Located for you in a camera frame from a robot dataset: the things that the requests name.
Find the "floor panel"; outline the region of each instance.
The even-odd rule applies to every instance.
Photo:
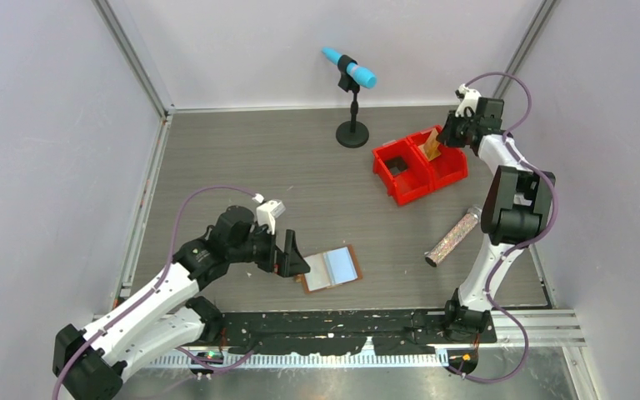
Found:
[[[233,265],[203,292],[223,311],[441,307],[468,275],[481,233],[475,229],[438,267],[423,253],[462,217],[482,204],[492,177],[467,153],[467,179],[398,207],[372,173],[372,149],[445,121],[446,107],[362,109],[370,131],[359,149],[340,146],[335,128],[346,109],[178,114],[147,222],[134,289],[162,267],[175,212],[193,190],[214,184],[251,188],[283,200],[278,220],[294,229],[303,254],[352,244],[364,279],[307,295],[300,284],[252,264]],[[254,208],[235,192],[205,193],[187,207],[177,245],[200,236],[231,204]],[[512,266],[497,300],[543,305],[533,261],[524,253]]]
[[[512,347],[480,349],[474,375],[501,377],[516,367],[522,351]],[[536,347],[521,373],[495,385],[463,381],[440,367],[239,369],[200,381],[191,378],[189,369],[151,368],[134,375],[117,398],[576,400],[578,395],[563,350]]]

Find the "black stand base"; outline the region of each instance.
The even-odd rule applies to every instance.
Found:
[[[354,132],[350,131],[350,127],[352,126],[352,122],[350,121],[343,122],[337,127],[335,138],[337,138],[337,141],[345,148],[360,148],[369,140],[369,129],[367,129],[367,126],[361,122],[355,123]]]
[[[468,361],[463,360],[463,356],[465,354],[470,355],[470,359]],[[473,350],[447,350],[447,356],[450,357],[458,357],[452,360],[449,360],[447,363],[450,367],[445,367],[448,372],[454,373],[458,375],[454,370],[458,370],[459,374],[462,373],[473,373],[473,371],[477,368],[477,364],[479,362],[479,354]]]

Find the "white wall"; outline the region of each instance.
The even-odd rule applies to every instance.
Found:
[[[454,103],[457,83],[508,65],[541,3],[117,1],[128,5],[176,108],[348,106],[324,46],[377,75],[360,105]]]
[[[91,2],[0,2],[0,399],[110,307],[158,126]]]
[[[517,143],[561,198],[539,248],[547,275],[606,398],[640,398],[640,1],[561,2],[519,75],[534,109]],[[512,85],[508,123],[523,104]]]

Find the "wooden block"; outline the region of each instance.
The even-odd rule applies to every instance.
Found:
[[[428,136],[428,140],[420,146],[421,151],[426,155],[428,161],[432,161],[440,155],[440,150],[438,150],[439,144],[438,130],[433,128],[431,134]]]

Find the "cable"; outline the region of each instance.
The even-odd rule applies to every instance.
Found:
[[[504,133],[502,134],[502,140],[503,140],[505,146],[507,147],[507,150],[509,151],[509,153],[512,155],[512,157],[514,157],[515,159],[518,160],[518,163],[520,165],[522,165],[525,168],[528,168],[531,171],[533,171],[535,174],[538,175],[539,178],[541,178],[541,180],[544,183],[546,183],[546,186],[548,187],[548,190],[551,192],[551,197],[552,197],[552,214],[551,214],[551,217],[548,219],[548,222],[546,223],[546,227],[543,229],[543,231],[541,231],[541,233],[539,233],[536,237],[533,237],[533,238],[528,239],[526,241],[520,242],[519,244],[516,244],[513,247],[510,247],[497,260],[497,263],[494,264],[494,267],[492,267],[492,270],[489,272],[489,275],[487,275],[487,282],[484,285],[484,291],[485,291],[486,298],[489,301],[489,303],[492,304],[492,307],[494,307],[500,313],[506,315],[512,321],[514,321],[514,323],[516,323],[517,326],[519,327],[519,329],[521,330],[522,335],[523,335],[523,355],[521,357],[521,360],[519,361],[519,364],[514,368],[514,370],[511,371],[510,373],[504,375],[503,377],[498,377],[498,378],[495,378],[495,379],[487,379],[487,378],[483,378],[483,377],[474,377],[472,375],[464,375],[464,377],[466,379],[468,379],[470,381],[473,381],[473,382],[477,382],[477,383],[500,383],[500,382],[506,381],[507,379],[512,378],[513,376],[515,376],[518,373],[520,373],[521,370],[526,365],[526,360],[528,358],[528,333],[526,332],[526,328],[509,311],[505,310],[504,307],[500,306],[499,304],[497,304],[497,302],[494,301],[494,298],[492,297],[492,294],[490,293],[489,288],[492,286],[492,280],[494,279],[494,275],[497,273],[499,268],[502,266],[502,263],[504,262],[504,259],[506,259],[511,253],[513,253],[513,252],[515,252],[517,250],[520,250],[522,248],[527,248],[528,246],[530,246],[530,245],[538,242],[539,240],[543,239],[551,231],[551,228],[553,228],[553,224],[556,222],[556,218],[558,217],[558,195],[556,194],[556,188],[553,186],[553,183],[551,182],[551,179],[549,179],[546,176],[546,174],[543,173],[543,171],[541,171],[540,169],[534,167],[531,163],[529,163],[528,161],[523,159],[522,156],[520,156],[517,153],[516,148],[514,148],[514,146],[507,140],[507,139],[509,139],[511,137],[512,130],[518,128],[524,121],[526,121],[526,118],[528,117],[528,114],[531,112],[531,106],[532,106],[531,92],[528,90],[528,87],[526,86],[526,84],[524,82],[522,82],[521,79],[519,79],[518,77],[513,76],[510,73],[488,72],[488,73],[484,73],[484,74],[482,74],[482,75],[480,75],[478,77],[475,77],[475,78],[471,79],[470,81],[465,83],[465,86],[469,86],[470,84],[475,83],[479,79],[486,78],[486,77],[492,77],[492,76],[501,76],[501,77],[507,77],[507,78],[513,79],[514,81],[516,81],[523,88],[524,93],[526,93],[526,99],[527,99],[526,112],[523,114],[523,117],[521,117],[521,119],[519,119],[516,123],[514,123],[511,127],[509,127],[509,129],[504,131]],[[450,366],[448,366],[447,368],[450,371],[452,371],[453,373],[456,373],[458,375],[463,374],[462,371],[461,371],[462,368],[455,369],[454,367],[450,367]]]
[[[472,351],[474,352],[475,357],[479,357],[479,339],[480,335],[478,333],[475,337],[475,341],[472,343],[472,347],[474,348]]]
[[[234,364],[227,365],[226,367],[214,367],[214,366],[206,363],[205,361],[203,361],[200,357],[192,354],[191,352],[189,352],[185,348],[175,347],[175,349],[178,350],[180,353],[183,353],[186,356],[188,356],[196,364],[199,364],[199,365],[201,365],[201,366],[203,366],[203,367],[205,367],[207,369],[211,369],[216,374],[228,373],[229,371],[232,371],[234,368],[244,364],[253,355],[253,350],[251,350],[250,352],[244,354],[243,357],[239,358]]]
[[[67,363],[65,363],[65,366],[62,367],[62,371],[60,371],[60,374],[57,376],[55,387],[52,388],[52,396],[51,396],[52,400],[58,400],[60,387],[63,385],[63,382],[65,382],[65,377],[70,372],[70,369],[73,367],[73,364],[87,350],[87,348],[89,348],[89,346],[91,346],[92,343],[94,343],[94,341],[99,339],[103,334],[105,334],[109,329],[111,329],[119,321],[124,319],[134,309],[136,309],[138,306],[143,304],[143,302],[145,302],[148,298],[150,298],[158,290],[158,288],[160,288],[161,285],[163,285],[163,282],[165,282],[165,278],[168,275],[168,271],[170,270],[171,262],[173,261],[173,254],[175,252],[175,239],[178,236],[178,228],[180,226],[180,218],[183,216],[183,210],[185,210],[185,207],[188,205],[188,203],[190,203],[190,201],[193,200],[193,198],[195,198],[198,194],[204,193],[210,190],[214,190],[214,189],[236,190],[237,192],[245,193],[251,196],[252,198],[256,196],[256,193],[248,189],[245,189],[243,187],[227,186],[227,185],[201,187],[195,192],[192,192],[192,194],[190,194],[189,196],[187,196],[187,198],[182,202],[182,205],[180,206],[180,208],[177,210],[177,215],[175,216],[175,223],[172,226],[172,236],[170,238],[170,247],[168,248],[168,252],[166,256],[166,264],[165,264],[165,267],[163,267],[161,278],[158,279],[157,282],[153,284],[153,287],[151,287],[151,289],[148,290],[148,292],[146,292],[143,296],[141,296],[136,302],[131,304],[126,310],[124,310],[122,313],[120,313],[111,321],[109,321],[106,325],[104,325],[103,329],[96,331],[92,335],[92,337],[90,337],[89,340],[87,340],[80,348],[78,348],[77,351],[72,355],[72,357],[70,357],[70,359],[67,360]]]

